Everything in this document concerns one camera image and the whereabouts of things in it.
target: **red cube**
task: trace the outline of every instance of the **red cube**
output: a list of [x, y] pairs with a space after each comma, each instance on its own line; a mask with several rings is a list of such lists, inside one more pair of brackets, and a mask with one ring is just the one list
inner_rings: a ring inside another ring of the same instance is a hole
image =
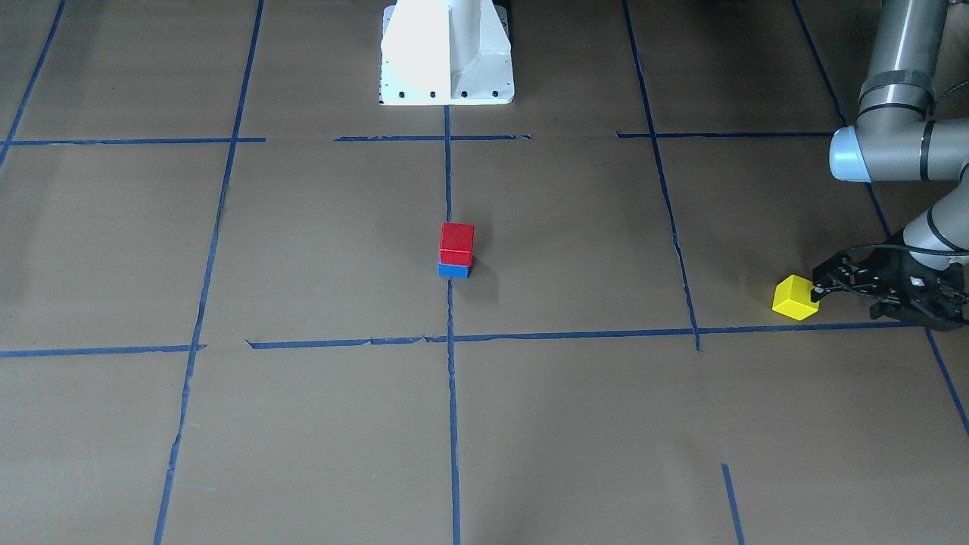
[[474, 225], [467, 223], [445, 223], [441, 225], [441, 243], [438, 244], [438, 260], [444, 265], [471, 267], [474, 245]]

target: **stacked blocks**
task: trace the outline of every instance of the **stacked blocks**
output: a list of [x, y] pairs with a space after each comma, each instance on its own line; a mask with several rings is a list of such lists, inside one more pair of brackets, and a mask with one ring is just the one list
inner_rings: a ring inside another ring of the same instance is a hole
[[804, 318], [818, 311], [821, 304], [811, 301], [811, 290], [814, 285], [807, 278], [791, 274], [783, 282], [777, 284], [774, 290], [774, 312], [784, 314], [795, 320]]
[[467, 278], [474, 259], [475, 226], [466, 223], [441, 225], [437, 273], [447, 278]]

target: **white plastic bracket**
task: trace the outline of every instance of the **white plastic bracket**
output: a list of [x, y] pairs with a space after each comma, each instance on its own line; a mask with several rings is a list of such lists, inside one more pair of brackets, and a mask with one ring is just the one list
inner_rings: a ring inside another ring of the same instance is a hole
[[508, 13], [491, 0], [397, 0], [384, 10], [380, 102], [508, 104], [515, 97]]

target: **yellow block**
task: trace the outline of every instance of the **yellow block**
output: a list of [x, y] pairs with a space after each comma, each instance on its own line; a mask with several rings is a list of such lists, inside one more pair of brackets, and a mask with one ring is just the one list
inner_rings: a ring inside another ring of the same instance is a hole
[[796, 274], [791, 274], [783, 282], [777, 284], [774, 290], [774, 305], [771, 307], [774, 312], [779, 312], [794, 318], [803, 320], [814, 314], [821, 307], [820, 303], [811, 301], [811, 291], [814, 284], [807, 278], [801, 278]]

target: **robotic arm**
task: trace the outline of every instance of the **robotic arm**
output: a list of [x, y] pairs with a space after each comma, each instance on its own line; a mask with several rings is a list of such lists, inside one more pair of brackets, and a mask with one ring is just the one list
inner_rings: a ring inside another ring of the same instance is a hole
[[[816, 267], [811, 301], [845, 291], [888, 316], [949, 331], [963, 325], [969, 263], [969, 119], [926, 121], [948, 0], [886, 0], [856, 124], [835, 133], [830, 167], [847, 181], [959, 185], [884, 243], [848, 248]], [[873, 250], [861, 261], [852, 254]]]

